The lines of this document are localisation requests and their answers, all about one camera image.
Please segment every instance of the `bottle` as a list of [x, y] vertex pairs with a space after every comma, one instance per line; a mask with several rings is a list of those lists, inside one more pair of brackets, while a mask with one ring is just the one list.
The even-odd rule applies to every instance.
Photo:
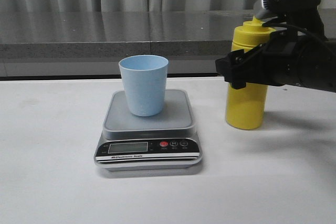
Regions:
[[[275, 29], [262, 27], [262, 22], [253, 17], [242, 26], [235, 28], [232, 51], [243, 49], [247, 52], [261, 43], [269, 40], [269, 35]], [[236, 128], [252, 130], [261, 126], [264, 117], [267, 86], [246, 83], [243, 89], [233, 89], [230, 84], [227, 92], [226, 122]]]

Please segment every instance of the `white table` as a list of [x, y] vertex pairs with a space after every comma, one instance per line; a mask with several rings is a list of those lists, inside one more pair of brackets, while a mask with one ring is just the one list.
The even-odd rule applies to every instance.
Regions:
[[203, 162], [108, 172], [93, 155], [120, 80], [0, 82], [0, 223], [336, 223], [336, 94], [270, 87], [253, 131], [225, 123], [223, 78], [188, 92]]

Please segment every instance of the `cable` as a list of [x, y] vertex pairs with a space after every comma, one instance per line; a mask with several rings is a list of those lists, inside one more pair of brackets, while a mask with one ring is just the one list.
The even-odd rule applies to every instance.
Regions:
[[283, 27], [283, 28], [288, 28], [288, 29], [295, 29], [297, 31], [302, 32], [303, 34], [306, 34], [307, 36], [313, 38], [316, 42], [318, 42], [323, 48], [325, 48], [327, 51], [329, 51], [332, 55], [334, 55], [336, 57], [336, 55], [333, 53], [333, 51], [331, 51], [331, 49], [329, 47], [327, 47], [324, 43], [324, 41], [319, 38], [318, 36], [316, 36], [314, 33], [298, 27], [298, 26], [294, 26], [294, 25], [288, 25], [288, 24], [279, 24], [279, 23], [264, 23], [262, 25], [263, 27]]

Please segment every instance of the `scale control panel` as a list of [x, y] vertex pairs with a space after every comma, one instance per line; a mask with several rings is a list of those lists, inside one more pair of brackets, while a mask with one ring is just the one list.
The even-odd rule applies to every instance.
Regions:
[[191, 161], [199, 158], [198, 144], [191, 138], [106, 141], [95, 155], [100, 164], [155, 161]]

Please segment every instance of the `button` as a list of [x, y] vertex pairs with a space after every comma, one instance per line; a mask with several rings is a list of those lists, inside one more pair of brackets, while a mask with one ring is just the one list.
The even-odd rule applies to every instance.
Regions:
[[167, 141], [161, 141], [160, 142], [160, 146], [161, 147], [167, 147], [168, 146], [168, 142]]
[[186, 147], [186, 146], [188, 146], [188, 141], [182, 140], [182, 141], [180, 141], [180, 145], [183, 146], [183, 147]]
[[173, 147], [178, 146], [178, 142], [176, 140], [170, 141], [169, 144], [170, 144], [170, 146], [173, 146]]

